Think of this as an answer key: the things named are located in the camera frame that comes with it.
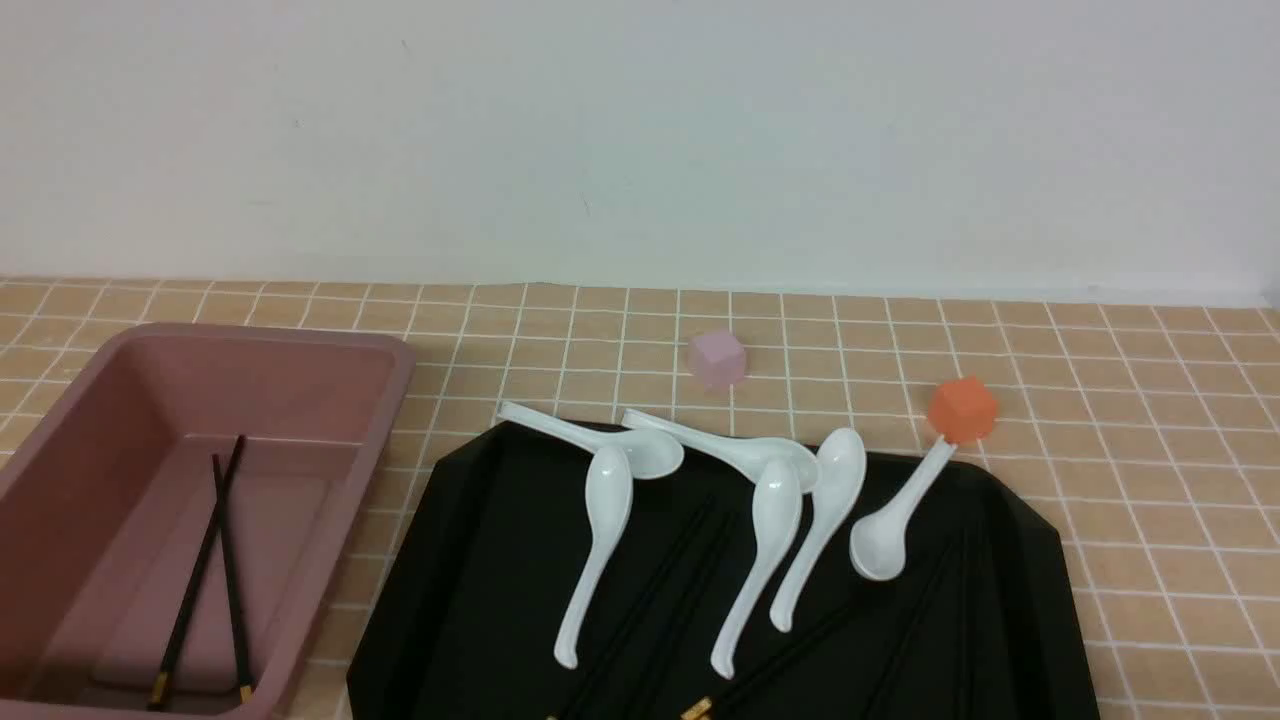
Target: tiled countertop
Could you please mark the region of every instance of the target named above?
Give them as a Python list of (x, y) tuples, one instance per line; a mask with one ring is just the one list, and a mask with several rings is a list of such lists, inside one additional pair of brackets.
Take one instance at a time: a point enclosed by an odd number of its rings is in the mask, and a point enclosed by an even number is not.
[[(1280, 717), (1280, 315), (566, 286), (0, 281), (0, 461), (92, 351), (150, 320), (361, 329), (419, 366), (288, 717), (349, 716), (343, 675), (442, 455), (497, 398), (573, 419), (640, 406), (920, 454), (936, 383), (979, 375), (989, 468), (1061, 532), (1103, 717)], [(680, 342), (731, 328), (751, 378), (712, 395)]]

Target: chopsticks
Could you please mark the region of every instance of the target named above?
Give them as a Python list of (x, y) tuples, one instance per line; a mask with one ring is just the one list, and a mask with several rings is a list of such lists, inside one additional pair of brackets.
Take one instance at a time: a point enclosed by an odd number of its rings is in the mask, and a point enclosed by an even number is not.
[[(227, 478), (224, 483), (220, 483), (228, 492), (230, 491), (232, 482), (236, 479), (236, 470), (239, 469), (241, 454), (243, 451), (244, 436), (236, 436), (232, 457), (227, 462)], [(209, 559), (214, 552), (214, 541), (218, 538), (218, 503), (215, 502), (214, 510), (209, 515), (209, 524), (205, 527), (205, 537), (200, 543), (200, 552), (196, 553), (196, 562), (191, 566), (191, 578), (187, 580), (187, 589), (182, 594), (178, 616), (174, 619), (173, 630), (169, 633), (169, 643), (164, 648), (164, 656), (160, 659), (155, 683), (151, 685), (147, 712), (163, 711), (169, 705), (169, 696), (173, 692), (173, 674), (178, 667), (182, 646), (187, 641), (187, 632), (191, 629), (196, 601), (200, 598), (200, 587), (205, 580), (205, 570), (209, 568)]]
[(239, 575), (236, 569), (236, 543), (232, 541), (230, 487), (223, 478), (218, 455), (210, 456), (214, 465), (214, 512), (223, 536), (223, 574), (227, 578), (227, 606), (232, 615), (232, 646), (236, 652), (236, 684), (239, 685), (241, 703), (253, 697), (253, 670), (248, 665), (248, 638), (244, 633), (244, 607), (239, 597)]
[(707, 516), (710, 514), (712, 505), (713, 501), (708, 497), (689, 515), (689, 519), (685, 520), (680, 533), (667, 547), (667, 552), (658, 562), (658, 568), (655, 568), (653, 574), (649, 575), (649, 579), (645, 580), (644, 587), (640, 589), (640, 593), (636, 594), (631, 606), (627, 607), (626, 614), (614, 628), (613, 634), (611, 634), (609, 639), (605, 641), (604, 651), (600, 653), (600, 657), (596, 659), (582, 680), (573, 688), (573, 692), (564, 702), (559, 714), (549, 715), (547, 720), (570, 720), (579, 712), (582, 702), (585, 702), (586, 697), (599, 684), (602, 675), (612, 669), (618, 653), (623, 647), (626, 647), (627, 641), (640, 626), (640, 615), (649, 607), (649, 603), (653, 602), (653, 597), (658, 593), (662, 585), (666, 584), (667, 579), (671, 577), (672, 568), (680, 557), (684, 556), (685, 550), (687, 550), (694, 538), (698, 537), (698, 530), (701, 529)]

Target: ceramic spoon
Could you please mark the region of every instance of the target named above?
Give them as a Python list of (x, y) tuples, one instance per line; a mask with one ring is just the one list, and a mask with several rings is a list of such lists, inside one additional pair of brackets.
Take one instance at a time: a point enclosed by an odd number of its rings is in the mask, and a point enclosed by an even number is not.
[(602, 433), (515, 402), (503, 402), (498, 409), (498, 416), (576, 445), (591, 454), (605, 445), (621, 447), (627, 454), (632, 477), (640, 480), (669, 475), (685, 461), (685, 448), (669, 434), (653, 429)]
[(769, 620), (783, 633), (791, 632), (796, 601), (809, 582), (818, 556), (845, 518), (849, 518), (849, 511), (854, 509), (858, 493), (863, 489), (863, 479), (867, 477), (863, 438), (852, 428), (832, 430), (818, 448), (818, 468), (822, 474), (818, 487), (813, 489), (813, 524), (769, 607)]
[(785, 459), (791, 465), (803, 492), (818, 484), (818, 459), (799, 442), (783, 438), (727, 438), (686, 428), (671, 420), (631, 410), (622, 414), (622, 427), (662, 430), (681, 442), (723, 460), (753, 483), (759, 483), (772, 460)]
[(800, 483), (785, 460), (774, 460), (764, 468), (751, 496), (751, 524), (755, 527), (755, 562), (746, 574), (742, 589), (737, 592), (733, 607), (721, 625), (719, 637), (712, 648), (712, 667), (726, 680), (733, 679), (733, 652), (742, 635), (748, 618), (773, 571), (782, 564), (800, 527)]
[(622, 448), (607, 445), (596, 451), (586, 471), (586, 519), (591, 524), (591, 551), (556, 635), (556, 661), (570, 670), (577, 667), (577, 634), (582, 629), (582, 619), (591, 605), (595, 585), (600, 582), (613, 548), (618, 546), (627, 518), (631, 516), (632, 484), (631, 469)]

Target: pink plastic tray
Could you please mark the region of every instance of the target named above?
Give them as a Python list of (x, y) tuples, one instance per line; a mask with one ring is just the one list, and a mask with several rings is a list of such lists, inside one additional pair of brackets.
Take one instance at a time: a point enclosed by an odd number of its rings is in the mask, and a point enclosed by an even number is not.
[(212, 509), (209, 455), (238, 433), (257, 688), (238, 705), (215, 546), (170, 716), (268, 717), (412, 369), (383, 336), (159, 324), (113, 338), (0, 470), (0, 717), (143, 716)]

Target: foam cube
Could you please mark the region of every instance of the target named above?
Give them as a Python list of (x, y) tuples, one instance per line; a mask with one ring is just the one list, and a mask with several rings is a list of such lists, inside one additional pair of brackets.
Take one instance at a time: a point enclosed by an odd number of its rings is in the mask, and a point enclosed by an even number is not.
[(938, 386), (929, 404), (929, 424), (947, 442), (964, 445), (987, 437), (996, 428), (996, 396), (974, 377)]
[(714, 331), (689, 341), (689, 368), (710, 389), (727, 389), (746, 377), (746, 348), (728, 331)]

